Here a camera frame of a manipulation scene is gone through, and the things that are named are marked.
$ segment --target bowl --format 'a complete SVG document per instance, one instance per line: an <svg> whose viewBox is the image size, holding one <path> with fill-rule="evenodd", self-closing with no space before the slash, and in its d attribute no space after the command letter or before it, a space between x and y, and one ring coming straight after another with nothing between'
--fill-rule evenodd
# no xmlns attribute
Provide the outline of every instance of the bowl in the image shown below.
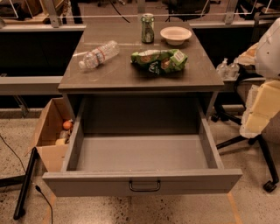
<svg viewBox="0 0 280 224"><path fill-rule="evenodd" d="M171 26L161 30L160 35L166 39L166 42L171 46L183 45L185 40L192 36L192 33L183 27Z"/></svg>

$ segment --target cable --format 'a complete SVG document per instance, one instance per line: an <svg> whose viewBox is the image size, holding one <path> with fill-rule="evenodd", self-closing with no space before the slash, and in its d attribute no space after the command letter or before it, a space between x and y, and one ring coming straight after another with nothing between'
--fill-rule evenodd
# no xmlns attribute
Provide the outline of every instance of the cable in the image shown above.
<svg viewBox="0 0 280 224"><path fill-rule="evenodd" d="M43 195L43 197L45 198L45 201L47 202L47 204L49 204L49 206L51 208L51 223L53 224L53 208L52 208L51 203L47 200L46 196L42 193L41 188L38 185L35 185L35 189L37 190L37 192L39 192Z"/></svg>
<svg viewBox="0 0 280 224"><path fill-rule="evenodd" d="M112 3L112 0L109 0L109 1L110 1L110 3L112 4L112 6L113 6L113 8L115 9L115 11L116 11L126 22L130 23L130 21L127 20L126 17L124 17L124 16L117 10L117 8L116 8L116 7L114 6L114 4Z"/></svg>
<svg viewBox="0 0 280 224"><path fill-rule="evenodd" d="M22 160L20 159L20 157L19 157L19 156L17 155L17 153L5 142L5 140L3 139L3 137L1 136L1 134L0 134L0 137L1 137L2 141L4 142L4 144L5 144L5 145L12 151L12 153L14 153L14 155L18 158L20 164L22 165L22 167L23 167L23 169L24 169L24 172L26 172L26 169L25 169L24 164L23 164Z"/></svg>

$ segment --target green can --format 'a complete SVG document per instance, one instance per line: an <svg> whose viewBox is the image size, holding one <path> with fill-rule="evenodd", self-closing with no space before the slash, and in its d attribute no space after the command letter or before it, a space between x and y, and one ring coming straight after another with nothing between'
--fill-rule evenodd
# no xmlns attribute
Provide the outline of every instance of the green can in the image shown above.
<svg viewBox="0 0 280 224"><path fill-rule="evenodd" d="M142 37L141 40L145 44L154 42L154 15L151 13L145 13L141 17L142 22Z"/></svg>

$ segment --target chair leg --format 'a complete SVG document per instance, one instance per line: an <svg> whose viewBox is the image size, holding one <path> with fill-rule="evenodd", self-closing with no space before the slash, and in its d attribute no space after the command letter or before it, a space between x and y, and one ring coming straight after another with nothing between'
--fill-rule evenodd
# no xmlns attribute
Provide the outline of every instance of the chair leg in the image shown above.
<svg viewBox="0 0 280 224"><path fill-rule="evenodd" d="M248 140L248 144L249 144L249 145L253 145L256 141L257 141L257 137L250 138L250 139Z"/></svg>
<svg viewBox="0 0 280 224"><path fill-rule="evenodd" d="M211 120L213 122L216 123L220 118L220 120L223 122L230 120L234 123L242 125L242 120L234 115L227 113L220 103L216 102L213 106L216 110L216 113L211 116Z"/></svg>
<svg viewBox="0 0 280 224"><path fill-rule="evenodd" d="M219 149L224 148L226 146L229 146L231 144L239 143L240 141L243 141L245 139L247 139L247 138L244 137L244 136L236 136L236 137L234 137L232 139L227 140L226 142L217 144L216 147L219 150Z"/></svg>
<svg viewBox="0 0 280 224"><path fill-rule="evenodd" d="M279 182L279 177L277 174L277 169L274 165L274 161L272 159L272 156L270 154L270 149L269 146L267 145L267 143L264 141L262 135L257 137L257 140L261 146L262 149L262 154L265 158L265 161L269 167L269 172L270 175L272 177L272 182L269 180L265 185L263 185L263 189L268 192L271 193L275 190L275 188L277 188L276 183Z"/></svg>

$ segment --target desk drawer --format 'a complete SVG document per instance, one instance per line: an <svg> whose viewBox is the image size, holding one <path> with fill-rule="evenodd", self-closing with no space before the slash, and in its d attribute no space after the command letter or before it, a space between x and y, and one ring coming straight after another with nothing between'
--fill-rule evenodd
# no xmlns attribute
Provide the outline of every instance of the desk drawer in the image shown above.
<svg viewBox="0 0 280 224"><path fill-rule="evenodd" d="M224 169L195 94L87 95L61 172L43 180L56 196L228 193Z"/></svg>

